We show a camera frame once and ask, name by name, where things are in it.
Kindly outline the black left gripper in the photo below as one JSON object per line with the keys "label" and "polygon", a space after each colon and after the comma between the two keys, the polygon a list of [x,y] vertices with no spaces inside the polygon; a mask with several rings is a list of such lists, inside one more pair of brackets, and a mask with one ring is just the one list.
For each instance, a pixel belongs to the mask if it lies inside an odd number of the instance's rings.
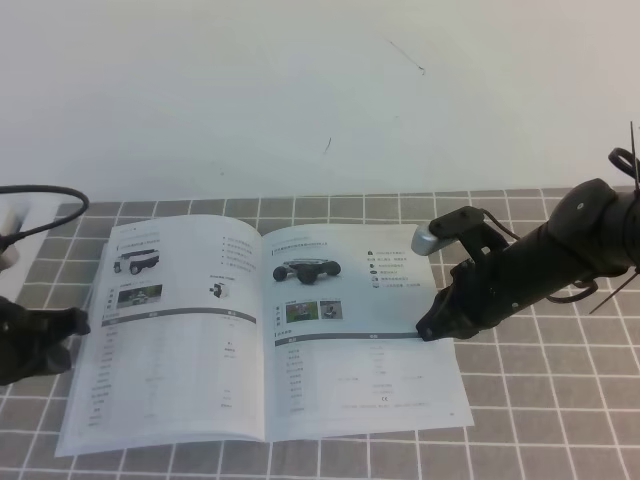
{"label": "black left gripper", "polygon": [[71,369],[64,342],[91,332],[88,313],[77,307],[34,310],[1,298],[1,385]]}

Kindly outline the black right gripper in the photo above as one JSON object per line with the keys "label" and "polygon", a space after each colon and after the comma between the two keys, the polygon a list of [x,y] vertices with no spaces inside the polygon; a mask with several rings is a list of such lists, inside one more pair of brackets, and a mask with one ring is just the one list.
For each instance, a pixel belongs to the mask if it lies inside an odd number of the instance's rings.
{"label": "black right gripper", "polygon": [[461,267],[416,324],[425,342],[469,339],[550,294],[550,262],[525,242]]}

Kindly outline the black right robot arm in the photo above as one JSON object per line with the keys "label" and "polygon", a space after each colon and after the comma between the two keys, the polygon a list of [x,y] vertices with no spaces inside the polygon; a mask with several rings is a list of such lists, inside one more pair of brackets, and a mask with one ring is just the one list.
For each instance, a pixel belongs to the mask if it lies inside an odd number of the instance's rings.
{"label": "black right robot arm", "polygon": [[546,223],[514,243],[486,223],[487,215],[464,206],[414,233],[418,255],[455,242],[469,255],[416,324],[426,342],[469,339],[571,284],[593,292],[596,279],[639,266],[639,194],[600,179],[573,188]]}

